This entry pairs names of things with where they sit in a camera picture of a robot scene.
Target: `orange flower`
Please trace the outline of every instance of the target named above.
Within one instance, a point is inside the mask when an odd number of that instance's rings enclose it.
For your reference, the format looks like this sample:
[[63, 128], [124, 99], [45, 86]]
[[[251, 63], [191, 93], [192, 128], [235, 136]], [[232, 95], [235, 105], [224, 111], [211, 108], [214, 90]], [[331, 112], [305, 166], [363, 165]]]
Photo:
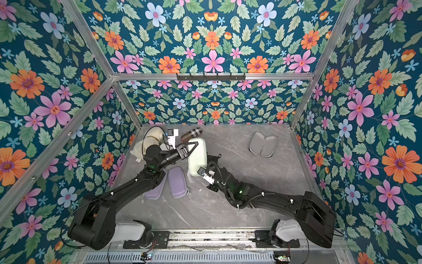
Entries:
[[177, 63], [175, 58], [164, 56], [164, 59], [160, 59], [160, 65], [158, 67], [162, 70], [162, 73], [180, 73], [180, 65]]
[[257, 56], [257, 58], [252, 58], [251, 63], [248, 63], [247, 68], [249, 73], [264, 73], [268, 69], [268, 60], [262, 58], [262, 56]]
[[232, 37], [233, 37], [233, 36], [232, 36], [232, 33], [227, 32], [227, 31], [226, 31], [226, 33], [224, 33], [224, 38], [225, 38], [225, 39], [229, 40], [229, 39], [231, 39]]
[[325, 91], [332, 93], [337, 88], [337, 82], [340, 80], [337, 69], [331, 69], [325, 76], [324, 86]]
[[383, 69], [382, 71], [377, 70], [374, 75], [375, 76], [371, 76], [369, 79], [371, 84], [368, 85], [368, 88], [373, 95], [376, 95], [377, 93], [383, 94], [384, 90], [390, 87], [390, 80], [393, 76], [391, 73], [388, 73], [387, 69]]
[[123, 49], [124, 42], [122, 37], [116, 35], [113, 31], [105, 33], [105, 40], [108, 41], [108, 45], [113, 47], [115, 50]]
[[214, 118], [215, 120], [217, 120], [221, 117], [221, 114], [218, 111], [214, 111], [214, 112], [211, 113], [211, 117]]
[[303, 40], [300, 42], [303, 49], [311, 49], [317, 44], [319, 40], [319, 32], [318, 31], [309, 31], [309, 34], [305, 34], [303, 36]]
[[204, 17], [205, 17], [206, 21], [216, 21], [217, 18], [218, 18], [218, 13], [216, 13], [216, 12], [212, 12], [212, 13], [205, 12]]
[[401, 55], [401, 61], [408, 61], [416, 55], [416, 52], [412, 49], [407, 49]]
[[357, 261], [359, 264], [373, 264], [373, 260], [365, 252], [359, 252]]
[[98, 74], [91, 68], [83, 69], [82, 73], [83, 75], [81, 75], [81, 81], [84, 82], [85, 89], [89, 90], [91, 93], [95, 93], [101, 84], [98, 79]]
[[103, 166], [104, 169], [109, 169], [113, 165], [113, 162], [114, 162], [114, 155], [111, 152], [109, 152], [104, 155], [103, 164], [101, 166]]
[[3, 186], [12, 185], [15, 183], [15, 177], [20, 178], [25, 172], [23, 168], [28, 168], [30, 160], [24, 158], [26, 153], [22, 150], [17, 150], [13, 153], [11, 147], [0, 148], [0, 180]]
[[401, 84], [401, 85], [397, 86], [396, 95], [398, 95], [398, 96], [406, 96], [407, 95], [407, 92], [408, 92], [408, 89], [407, 89], [407, 85], [406, 84]]
[[218, 43], [219, 40], [220, 37], [217, 36], [215, 31], [208, 32], [208, 36], [205, 37], [205, 41], [207, 42], [206, 44], [210, 49], [215, 49], [216, 47], [220, 46], [220, 43]]
[[98, 13], [98, 12], [94, 12], [92, 13], [94, 15], [94, 17], [98, 20], [98, 21], [102, 21], [103, 20], [103, 15]]
[[135, 134], [132, 134], [129, 138], [129, 145], [132, 145], [132, 142], [134, 139], [135, 139]]
[[322, 153], [315, 153], [315, 164], [318, 165], [319, 167], [322, 166], [322, 164], [324, 163], [324, 157], [322, 156]]
[[281, 111], [277, 113], [277, 119], [279, 120], [283, 120], [284, 118], [286, 118], [288, 116], [288, 112], [287, 111]]
[[147, 118], [148, 120], [154, 120], [155, 119], [155, 114], [152, 113], [151, 111], [145, 111], [143, 113], [143, 115], [145, 116], [145, 118]]
[[57, 251], [57, 250], [60, 250], [60, 249], [62, 249], [62, 247], [63, 247], [63, 242], [62, 241], [59, 241], [55, 246], [54, 246], [54, 250], [55, 251]]
[[408, 183], [417, 180], [416, 174], [422, 174], [422, 164], [415, 163], [419, 160], [419, 155], [414, 150], [407, 152], [406, 146], [398, 145], [396, 149], [390, 147], [385, 151], [387, 156], [382, 156], [382, 164], [386, 165], [384, 171], [388, 176], [393, 176], [393, 180], [403, 183], [403, 178]]
[[40, 91], [44, 91], [44, 82], [41, 77], [33, 71], [27, 72], [26, 70], [19, 70], [19, 74], [12, 74], [10, 80], [10, 87], [13, 90], [18, 90], [16, 93], [22, 97], [27, 96], [29, 99], [34, 99], [35, 96], [41, 94]]
[[198, 39], [199, 39], [199, 37], [200, 37], [200, 35], [199, 35], [199, 32], [198, 32], [198, 31], [192, 34], [192, 38], [193, 38], [193, 39], [198, 40]]
[[326, 18], [327, 18], [327, 16], [328, 16], [328, 14], [329, 14], [329, 12], [328, 12], [328, 11], [324, 11], [324, 12], [322, 12], [322, 13], [319, 15], [319, 19], [320, 19], [320, 20], [324, 20], [324, 19], [326, 19]]

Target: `enclosure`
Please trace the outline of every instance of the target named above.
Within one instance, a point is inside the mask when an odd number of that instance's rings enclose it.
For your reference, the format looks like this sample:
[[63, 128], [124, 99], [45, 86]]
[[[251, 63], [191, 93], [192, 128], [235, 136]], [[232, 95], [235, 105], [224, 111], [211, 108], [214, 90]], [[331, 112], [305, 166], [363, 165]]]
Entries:
[[[76, 245], [65, 231], [82, 198], [142, 170], [129, 151], [154, 125], [201, 127], [238, 180], [332, 207], [344, 237], [330, 249], [300, 239], [292, 263], [422, 262], [421, 0], [0, 7], [0, 263], [140, 263], [147, 249], [74, 249], [60, 233]], [[269, 158], [248, 149], [257, 131], [277, 138]], [[175, 166], [186, 175], [186, 160]], [[256, 232], [287, 216], [185, 180], [188, 195], [166, 184], [116, 215], [170, 232], [149, 262], [274, 262]]]

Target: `gray marble surface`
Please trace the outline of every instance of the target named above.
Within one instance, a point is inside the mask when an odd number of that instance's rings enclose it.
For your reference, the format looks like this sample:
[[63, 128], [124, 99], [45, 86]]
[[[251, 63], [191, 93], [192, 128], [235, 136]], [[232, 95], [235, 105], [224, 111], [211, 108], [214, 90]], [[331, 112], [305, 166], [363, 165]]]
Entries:
[[[179, 129], [179, 135], [195, 128], [189, 125], [167, 125]], [[145, 125], [142, 132], [150, 126]], [[239, 181], [249, 182], [269, 191], [303, 195], [311, 188], [300, 166], [289, 128], [285, 125], [206, 125], [200, 137], [206, 141], [209, 155], [221, 154], [219, 166], [225, 167]], [[270, 158], [251, 153], [249, 143], [255, 132], [264, 136], [276, 136], [277, 144]], [[136, 157], [128, 154], [129, 162], [119, 184], [137, 175], [145, 161], [136, 162]], [[174, 199], [166, 180], [162, 196], [149, 200], [140, 196], [126, 205], [117, 214], [118, 221], [141, 220], [153, 229], [200, 229], [200, 228], [268, 228], [275, 219], [288, 217], [264, 209], [232, 207], [222, 192], [207, 189], [208, 182], [201, 177], [187, 177], [187, 160], [178, 161], [167, 169], [179, 166], [185, 173], [188, 196]]]

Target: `metal grate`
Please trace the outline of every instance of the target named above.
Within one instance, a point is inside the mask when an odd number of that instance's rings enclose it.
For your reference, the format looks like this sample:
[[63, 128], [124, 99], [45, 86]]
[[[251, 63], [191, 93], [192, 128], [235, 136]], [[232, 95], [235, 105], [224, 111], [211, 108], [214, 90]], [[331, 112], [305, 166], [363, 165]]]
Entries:
[[[142, 252], [110, 252], [111, 263], [140, 263]], [[273, 252], [155, 252], [147, 263], [207, 263], [207, 262], [273, 263]], [[108, 263], [107, 252], [90, 252], [84, 263]]]

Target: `plush toy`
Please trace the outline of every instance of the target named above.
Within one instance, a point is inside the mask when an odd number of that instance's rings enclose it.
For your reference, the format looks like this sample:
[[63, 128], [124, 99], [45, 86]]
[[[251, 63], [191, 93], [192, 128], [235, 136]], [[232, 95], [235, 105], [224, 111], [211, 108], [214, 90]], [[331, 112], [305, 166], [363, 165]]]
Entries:
[[143, 159], [146, 149], [151, 145], [160, 145], [164, 137], [164, 133], [160, 127], [151, 128], [145, 135], [144, 139], [137, 142], [133, 147], [133, 150], [130, 151], [132, 155], [137, 157], [140, 160]]

